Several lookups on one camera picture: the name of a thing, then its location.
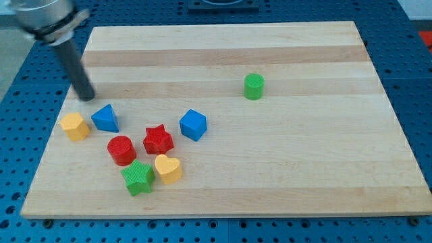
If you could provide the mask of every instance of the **red star-shaped block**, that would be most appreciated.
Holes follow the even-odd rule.
[[[165,131],[163,124],[156,128],[146,128],[147,136],[142,141],[146,152],[150,155],[165,154],[174,148],[171,134]]]

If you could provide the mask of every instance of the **yellow block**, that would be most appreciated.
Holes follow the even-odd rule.
[[[60,125],[72,141],[83,140],[90,133],[90,128],[78,112],[65,115]]]
[[[168,158],[166,155],[157,155],[155,161],[156,171],[164,184],[171,184],[182,177],[182,165],[177,158]]]

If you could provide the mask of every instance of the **red cylinder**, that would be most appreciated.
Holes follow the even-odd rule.
[[[136,158],[132,141],[127,136],[116,136],[108,143],[108,152],[116,164],[127,166]]]

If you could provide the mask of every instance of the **green block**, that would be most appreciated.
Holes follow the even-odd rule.
[[[249,74],[244,79],[244,96],[250,100],[262,97],[264,90],[264,78],[259,74]]]
[[[129,167],[121,171],[132,196],[136,196],[141,192],[150,193],[151,184],[155,180],[155,172],[151,165],[142,164],[135,159]]]

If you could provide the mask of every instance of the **blue pegboard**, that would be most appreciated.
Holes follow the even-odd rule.
[[[94,26],[354,20],[432,186],[431,56],[396,0],[260,0],[259,11],[198,13],[186,0],[76,3],[91,12],[74,38],[81,53]],[[432,217],[55,220],[49,229],[25,220],[19,211],[68,88],[53,52],[37,42],[0,104],[0,242],[432,242]]]

